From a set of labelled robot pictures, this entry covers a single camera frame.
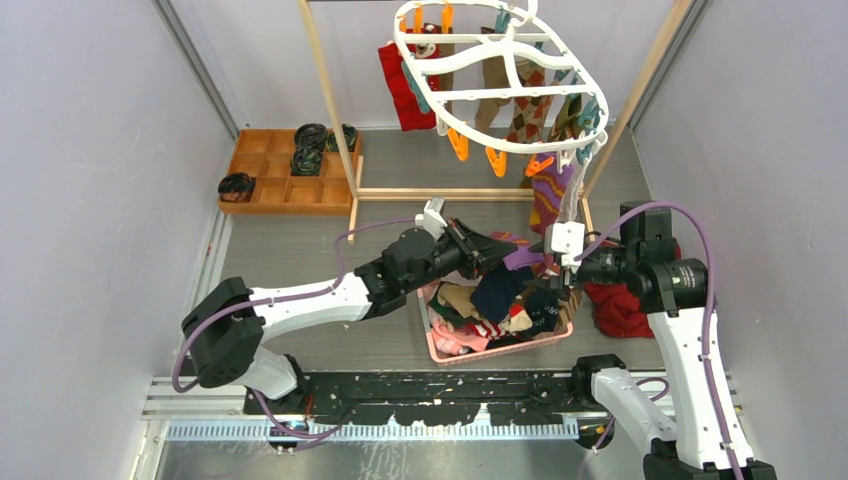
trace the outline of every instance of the pile of socks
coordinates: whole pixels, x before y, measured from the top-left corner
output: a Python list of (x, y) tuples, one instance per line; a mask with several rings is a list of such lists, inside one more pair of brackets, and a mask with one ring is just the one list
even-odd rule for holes
[(462, 355), (553, 335), (560, 318), (557, 295), (536, 290), (521, 296), (534, 278), (531, 266), (501, 264), (477, 285), (443, 279), (428, 303), (436, 348)]

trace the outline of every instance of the pink basket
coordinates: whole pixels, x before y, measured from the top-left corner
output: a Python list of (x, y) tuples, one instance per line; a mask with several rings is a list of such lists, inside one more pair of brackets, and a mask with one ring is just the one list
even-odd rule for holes
[(433, 341), (433, 333), (432, 327), (430, 325), (430, 307), (427, 306), (427, 299), (432, 297), (433, 289), (436, 288), (436, 284), (432, 283), (425, 287), (419, 288), (417, 291), (418, 294), (418, 305), (421, 308), (421, 318), (424, 321), (424, 332), (427, 337), (427, 348), (430, 349), (430, 358), (433, 359), (439, 366), (448, 366), (448, 365), (456, 365), (459, 363), (473, 362), (474, 360), (480, 360), (483, 358), (496, 357), (498, 355), (506, 355), (508, 353), (521, 352), (524, 350), (530, 350), (532, 348), (544, 347), (545, 345), (552, 345), (565, 337), (570, 336), (574, 332), (574, 327), (571, 324), (571, 319), (563, 319), (561, 318), (562, 325), (557, 329), (557, 333), (547, 338), (539, 339), (539, 340), (531, 340), (529, 342), (519, 343), (518, 345), (511, 345), (509, 347), (496, 348), (493, 350), (486, 350), (484, 352), (474, 352), (467, 353), (465, 355), (448, 355), (447, 353), (443, 353), (436, 349), (436, 344)]

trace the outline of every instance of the white plastic hanger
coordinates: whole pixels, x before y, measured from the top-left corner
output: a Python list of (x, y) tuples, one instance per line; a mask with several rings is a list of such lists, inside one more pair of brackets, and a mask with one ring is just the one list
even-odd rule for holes
[[(441, 122), (440, 131), (444, 131), (445, 125), (454, 130), (457, 134), (467, 137), (468, 139), (482, 144), (486, 147), (499, 152), (533, 154), (540, 152), (564, 152), (574, 150), (580, 147), (589, 145), (598, 140), (601, 132), (604, 131), (609, 121), (609, 108), (606, 98), (604, 97), (601, 88), (595, 80), (589, 75), (580, 60), (574, 56), (565, 43), (559, 38), (556, 32), (553, 31), (545, 22), (536, 17), (538, 11), (538, 0), (528, 0), (527, 10), (509, 5), (499, 0), (448, 0), (451, 5), (473, 5), (489, 7), (493, 10), (493, 14), (501, 11), (508, 12), (512, 17), (504, 34), (408, 34), (406, 30), (401, 30), (400, 27), (405, 24), (406, 14), (416, 10), (421, 12), (423, 7), (435, 5), (439, 7), (448, 6), (445, 0), (417, 0), (409, 1), (403, 4), (395, 15), (392, 30), (394, 31), (395, 43), (398, 45), (401, 57), (409, 69), (415, 83), (420, 88), (425, 101), (430, 105), (433, 112)], [(518, 29), (526, 25), (533, 25), (542, 33), (522, 34), (518, 33)], [(556, 50), (561, 52), (561, 55), (547, 55), (534, 48), (528, 43), (537, 41), (551, 42), (556, 47)], [(417, 59), (410, 52), (408, 45), (416, 43), (477, 43), (477, 45), (459, 52), (449, 57), (437, 59)], [(481, 62), (487, 58), (503, 57), (504, 64), (507, 67), (507, 77), (509, 79), (508, 88), (499, 89), (475, 89), (475, 90), (452, 90), (446, 92), (434, 92), (430, 90), (427, 84), (428, 75), (441, 75), (445, 73), (455, 72), (474, 63)], [(518, 73), (515, 69), (515, 57), (522, 57), (533, 61), (545, 68), (552, 70), (573, 70), (578, 76), (579, 85), (561, 85), (561, 86), (543, 86), (543, 87), (523, 87), (518, 78)], [(453, 114), (448, 112), (444, 105), (449, 101), (456, 100), (480, 100), (484, 98), (516, 98), (516, 97), (538, 97), (547, 95), (573, 95), (573, 94), (594, 94), (599, 106), (599, 118), (597, 126), (585, 135), (577, 139), (567, 139), (559, 142), (540, 142), (540, 143), (513, 143), (502, 138), (495, 138), (483, 132), (480, 132), (468, 125), (466, 122), (458, 119)]]

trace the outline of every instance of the red cloth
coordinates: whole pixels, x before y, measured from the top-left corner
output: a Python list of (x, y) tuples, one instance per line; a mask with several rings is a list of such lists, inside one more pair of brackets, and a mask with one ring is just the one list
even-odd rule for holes
[[(410, 130), (430, 130), (436, 127), (436, 114), (430, 110), (428, 113), (421, 113), (418, 106), (418, 100), (415, 94), (409, 88), (409, 82), (406, 81), (406, 76), (403, 74), (401, 63), (403, 59), (398, 54), (397, 45), (391, 43), (385, 47), (377, 49), (380, 55), (380, 63), (383, 65), (383, 75), (386, 77), (386, 85), (389, 87), (389, 92), (392, 94), (392, 99), (395, 103), (395, 110), (400, 121), (401, 131), (408, 132)], [(438, 58), (439, 49), (428, 58)], [(430, 75), (427, 77), (427, 84), (430, 85), (430, 90), (439, 90), (438, 75)]]
[[(680, 247), (677, 258), (681, 257)], [(604, 335), (619, 338), (654, 338), (648, 316), (640, 311), (639, 299), (624, 285), (584, 285), (586, 295), (595, 306), (595, 326)]]

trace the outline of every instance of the white wall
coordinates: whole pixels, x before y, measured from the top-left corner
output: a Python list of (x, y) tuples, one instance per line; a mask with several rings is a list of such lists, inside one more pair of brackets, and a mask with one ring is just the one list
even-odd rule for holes
[(655, 198), (712, 233), (723, 355), (779, 478), (848, 471), (846, 21), (837, 0), (712, 2), (637, 132)]
[[(398, 128), (377, 48), (391, 40), (391, 21), (403, 3), (312, 4), (342, 121), (357, 127)], [(595, 78), (614, 117), (672, 0), (539, 3), (539, 17)], [(306, 122), (329, 123), (297, 2), (174, 0), (174, 5), (240, 125), (297, 128)], [(441, 23), (438, 8), (427, 12), (425, 21)], [(493, 26), (495, 16), (493, 9), (456, 6), (455, 31), (479, 33), (481, 25)], [(482, 88), (482, 78), (480, 66), (472, 65), (457, 73), (454, 88)], [(464, 102), (456, 104), (454, 112), (472, 121), (476, 109), (476, 102)], [(501, 110), (496, 124), (506, 126), (512, 107)]]
[(231, 140), (149, 1), (0, 19), (0, 477), (126, 478)]

